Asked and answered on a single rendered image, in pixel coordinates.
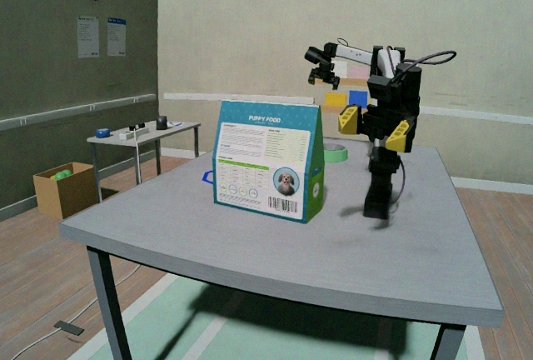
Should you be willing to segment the blue tape strip with red notch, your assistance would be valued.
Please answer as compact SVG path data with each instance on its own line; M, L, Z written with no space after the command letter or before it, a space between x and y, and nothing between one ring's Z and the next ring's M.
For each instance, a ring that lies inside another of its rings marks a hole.
M205 172L205 174L204 174L204 176L203 176L203 178L202 178L202 181L205 181L205 182L207 182L207 183L211 183L211 184L213 184L213 182L207 180L208 173L212 173L212 171L210 171L210 172Z

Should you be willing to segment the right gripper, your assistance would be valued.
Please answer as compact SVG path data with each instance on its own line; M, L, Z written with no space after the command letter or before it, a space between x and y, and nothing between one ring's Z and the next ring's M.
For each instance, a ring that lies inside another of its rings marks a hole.
M316 78L322 79L322 82L324 83L332 84L332 90L338 89L340 78L338 76L335 76L335 73L331 72L331 69L329 71L324 72L318 67L316 67L316 69L312 68L310 76L308 78L308 82L314 86Z

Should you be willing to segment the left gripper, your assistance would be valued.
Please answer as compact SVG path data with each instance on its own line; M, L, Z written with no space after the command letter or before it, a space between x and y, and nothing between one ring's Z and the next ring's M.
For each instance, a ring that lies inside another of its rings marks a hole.
M354 103L347 105L339 115L338 132L351 135L364 134L380 140L387 136L389 138L386 140L386 149L400 153L411 152L417 117L412 116L404 105L401 105L400 110L383 108L381 104L378 106L368 104L366 109L368 112L362 114L361 105Z

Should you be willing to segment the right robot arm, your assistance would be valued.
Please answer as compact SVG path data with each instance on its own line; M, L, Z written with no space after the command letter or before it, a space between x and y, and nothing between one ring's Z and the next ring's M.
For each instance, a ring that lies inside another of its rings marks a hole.
M323 50L324 51L316 47L309 47L309 49L306 51L305 59L316 65L319 63L319 68L324 72L329 71L330 69L333 71L335 63L331 63L331 58L335 57L345 58L371 66L372 53L342 46L332 42L327 42L324 45Z

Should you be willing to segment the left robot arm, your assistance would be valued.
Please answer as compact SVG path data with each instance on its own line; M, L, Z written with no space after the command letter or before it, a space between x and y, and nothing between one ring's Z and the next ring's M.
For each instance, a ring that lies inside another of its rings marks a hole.
M404 47L394 47L394 50L390 50L392 63L396 70L394 74L387 50L384 50L383 46L373 46L370 78L367 80L367 86L371 98L377 99L377 106L381 104L383 108L401 110L403 104L412 116L418 117L422 69L414 66L403 76L398 74L400 70L403 71L411 64L401 63L405 59L405 52ZM397 76L395 76L396 74ZM388 138L387 136L383 140L376 138L372 148L368 165L369 173L371 173L371 186L365 198L364 203L366 205L379 207L388 207L389 205L393 187L391 175L399 170L401 156L397 155L395 151L386 149Z

